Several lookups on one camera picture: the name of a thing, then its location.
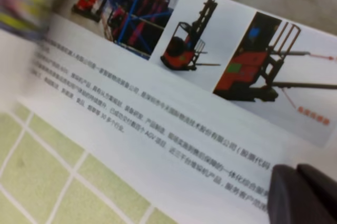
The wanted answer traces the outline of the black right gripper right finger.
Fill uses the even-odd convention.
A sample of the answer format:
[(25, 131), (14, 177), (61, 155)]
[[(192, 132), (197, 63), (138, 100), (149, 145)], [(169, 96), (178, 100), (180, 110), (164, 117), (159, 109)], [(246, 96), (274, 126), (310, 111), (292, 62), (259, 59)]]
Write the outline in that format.
[(296, 169), (325, 209), (336, 215), (336, 181), (308, 164), (299, 164)]

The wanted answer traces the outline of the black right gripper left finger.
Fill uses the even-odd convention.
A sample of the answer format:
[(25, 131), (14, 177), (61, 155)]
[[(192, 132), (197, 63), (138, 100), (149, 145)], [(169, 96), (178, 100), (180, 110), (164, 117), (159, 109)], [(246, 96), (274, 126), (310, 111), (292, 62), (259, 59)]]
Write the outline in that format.
[(296, 168), (273, 167), (267, 200), (269, 222), (336, 223), (336, 215), (325, 209)]

